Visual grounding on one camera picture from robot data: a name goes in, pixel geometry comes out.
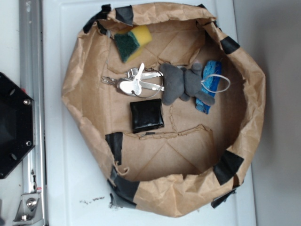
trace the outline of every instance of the keys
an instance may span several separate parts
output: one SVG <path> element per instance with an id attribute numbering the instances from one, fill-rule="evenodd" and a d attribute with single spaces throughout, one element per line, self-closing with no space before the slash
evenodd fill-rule
<path id="1" fill-rule="evenodd" d="M 163 86 L 142 81 L 160 76 L 163 76 L 163 73 L 153 69 L 147 69 L 144 71 L 144 63 L 142 63 L 139 69 L 130 69 L 127 72 L 127 78 L 117 80 L 103 76 L 103 80 L 101 82 L 108 85 L 114 85 L 116 86 L 117 91 L 122 91 L 129 96 L 135 97 L 142 93 L 142 89 L 150 89 L 158 92 L 164 91 Z"/>

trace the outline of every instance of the white string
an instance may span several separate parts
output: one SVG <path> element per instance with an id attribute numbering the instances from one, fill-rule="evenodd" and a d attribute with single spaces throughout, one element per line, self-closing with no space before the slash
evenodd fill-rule
<path id="1" fill-rule="evenodd" d="M 204 85 L 204 82 L 205 82 L 207 79 L 211 78 L 211 77 L 220 77 L 220 78 L 222 78 L 222 79 L 225 79 L 225 80 L 228 82 L 228 86 L 227 86 L 225 89 L 223 89 L 223 90 L 219 90 L 219 91 L 211 91 L 210 89 L 208 89 L 208 88 Z M 210 75 L 208 75 L 204 80 L 201 81 L 201 84 L 202 84 L 202 86 L 204 87 L 204 89 L 206 89 L 208 92 L 211 92 L 211 93 L 221 93 L 221 92 L 224 92 L 224 91 L 226 91 L 227 89 L 229 89 L 229 87 L 230 87 L 230 85 L 231 85 L 231 81 L 230 81 L 227 77 L 222 76 L 222 75 L 220 75 L 220 74 L 210 74 Z"/>

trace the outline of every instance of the white table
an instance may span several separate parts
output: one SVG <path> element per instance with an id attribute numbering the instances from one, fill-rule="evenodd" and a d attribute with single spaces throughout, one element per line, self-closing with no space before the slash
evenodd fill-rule
<path id="1" fill-rule="evenodd" d="M 202 225 L 255 226 L 253 184 L 249 170 L 244 184 L 216 209 L 206 205 L 182 218 L 168 218 L 127 208 L 109 208 L 110 188 L 88 150 L 77 126 L 61 101 L 61 87 L 77 33 L 101 10 L 148 1 L 43 1 L 44 83 L 47 152 L 48 213 L 51 226 Z M 176 1 L 203 3 L 218 16 L 222 30 L 237 39 L 231 0 Z"/>

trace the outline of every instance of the black hexagonal frame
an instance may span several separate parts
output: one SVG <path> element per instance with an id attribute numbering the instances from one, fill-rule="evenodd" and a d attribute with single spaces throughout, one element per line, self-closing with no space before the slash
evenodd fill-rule
<path id="1" fill-rule="evenodd" d="M 33 99 L 0 73 L 0 179 L 34 147 Z"/>

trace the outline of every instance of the sponge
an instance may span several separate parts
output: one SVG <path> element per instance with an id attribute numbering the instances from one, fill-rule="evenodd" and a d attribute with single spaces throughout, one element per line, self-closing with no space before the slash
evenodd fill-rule
<path id="1" fill-rule="evenodd" d="M 114 36 L 121 60 L 125 63 L 133 60 L 142 53 L 143 47 L 152 41 L 151 33 L 146 25 L 132 30 L 122 30 Z"/>

